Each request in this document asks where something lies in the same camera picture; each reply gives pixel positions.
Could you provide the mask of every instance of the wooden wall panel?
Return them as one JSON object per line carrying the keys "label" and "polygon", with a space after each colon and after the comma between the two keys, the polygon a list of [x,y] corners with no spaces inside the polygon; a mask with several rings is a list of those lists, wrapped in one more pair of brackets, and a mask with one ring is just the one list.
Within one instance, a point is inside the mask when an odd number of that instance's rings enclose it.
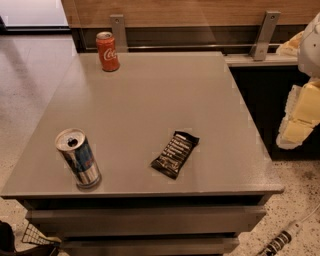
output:
{"label": "wooden wall panel", "polygon": [[127,27],[260,25],[266,10],[281,12],[278,24],[308,24],[319,0],[61,0],[72,28],[111,27],[124,14]]}

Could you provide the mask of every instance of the can lid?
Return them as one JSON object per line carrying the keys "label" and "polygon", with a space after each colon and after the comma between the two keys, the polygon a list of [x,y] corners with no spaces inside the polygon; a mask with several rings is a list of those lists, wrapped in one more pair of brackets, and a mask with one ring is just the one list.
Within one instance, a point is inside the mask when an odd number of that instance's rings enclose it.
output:
{"label": "can lid", "polygon": [[56,138],[56,147],[60,151],[71,151],[80,147],[85,140],[85,134],[80,129],[67,129],[60,132]]}
{"label": "can lid", "polygon": [[108,39],[110,37],[112,37],[112,33],[111,32],[100,32],[97,34],[97,38],[98,39]]}

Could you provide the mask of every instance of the metal bracket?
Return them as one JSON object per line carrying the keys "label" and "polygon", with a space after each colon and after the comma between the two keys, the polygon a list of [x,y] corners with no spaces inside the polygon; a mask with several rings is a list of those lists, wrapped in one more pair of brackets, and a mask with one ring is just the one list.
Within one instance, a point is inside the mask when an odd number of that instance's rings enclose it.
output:
{"label": "metal bracket", "polygon": [[126,28],[123,14],[110,15],[112,34],[116,41],[117,52],[128,52]]}
{"label": "metal bracket", "polygon": [[262,61],[266,59],[269,43],[274,29],[276,28],[279,16],[280,12],[278,11],[266,11],[256,42],[249,53],[254,60]]}

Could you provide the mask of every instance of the table drawer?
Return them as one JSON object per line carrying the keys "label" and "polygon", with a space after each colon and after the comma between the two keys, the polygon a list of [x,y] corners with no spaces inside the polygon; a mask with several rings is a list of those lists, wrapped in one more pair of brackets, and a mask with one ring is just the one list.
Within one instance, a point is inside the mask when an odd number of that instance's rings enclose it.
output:
{"label": "table drawer", "polygon": [[229,253],[237,238],[69,241],[62,249],[71,256],[216,255]]}
{"label": "table drawer", "polygon": [[205,234],[251,231],[262,206],[34,210],[27,219],[59,237]]}

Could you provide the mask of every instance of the table top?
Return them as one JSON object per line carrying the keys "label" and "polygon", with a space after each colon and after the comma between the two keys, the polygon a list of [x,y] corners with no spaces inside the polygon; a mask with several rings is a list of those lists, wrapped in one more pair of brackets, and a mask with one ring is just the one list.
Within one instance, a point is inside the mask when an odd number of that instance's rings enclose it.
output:
{"label": "table top", "polygon": [[[123,53],[104,72],[78,55],[7,181],[4,198],[279,193],[283,186],[220,53]],[[55,138],[82,129],[102,174],[79,189]],[[199,145],[172,180],[150,167],[174,131]]]}

